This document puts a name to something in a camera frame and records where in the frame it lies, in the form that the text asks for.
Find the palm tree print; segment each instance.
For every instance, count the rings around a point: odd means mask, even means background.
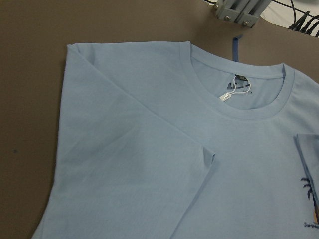
[[[311,188],[310,181],[309,181],[308,178],[302,178],[301,181],[306,181],[306,184],[304,185],[304,188],[305,187],[309,187],[309,190],[307,192],[308,200],[310,200],[310,194],[312,194],[312,196],[313,196],[313,202],[314,202],[314,208],[315,208],[314,209],[314,223],[315,224],[319,224],[319,207],[316,204],[315,197],[314,197],[314,194],[313,194],[313,189]]]

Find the blue strap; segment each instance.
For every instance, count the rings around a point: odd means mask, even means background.
[[[233,61],[238,62],[238,42],[242,36],[243,34],[233,38]]]

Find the graphic print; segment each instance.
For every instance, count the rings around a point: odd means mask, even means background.
[[[311,188],[310,181],[309,181],[308,178],[302,178],[301,181],[306,181],[306,184],[304,185],[304,188],[305,187],[309,187],[309,190],[307,192],[308,200],[310,200],[310,194],[312,194],[313,203],[314,203],[314,224],[315,225],[313,226],[311,224],[305,223],[305,227],[319,228],[319,207],[316,204],[315,197],[314,197],[314,194],[313,194],[313,189]]]

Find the metal frame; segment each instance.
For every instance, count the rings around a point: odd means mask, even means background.
[[[218,19],[252,27],[272,0],[218,0],[215,4]]]

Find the crew neck collar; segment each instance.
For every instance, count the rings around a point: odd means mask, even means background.
[[[194,70],[191,58],[195,58],[209,67],[246,77],[263,79],[283,78],[283,85],[277,97],[263,107],[248,110],[234,108],[221,101],[202,85]],[[191,44],[190,41],[180,43],[180,59],[188,83],[205,103],[212,110],[219,111],[223,115],[235,119],[260,120],[277,114],[285,106],[289,98],[295,77],[293,68],[285,63],[272,66],[254,66],[234,62],[204,51]]]

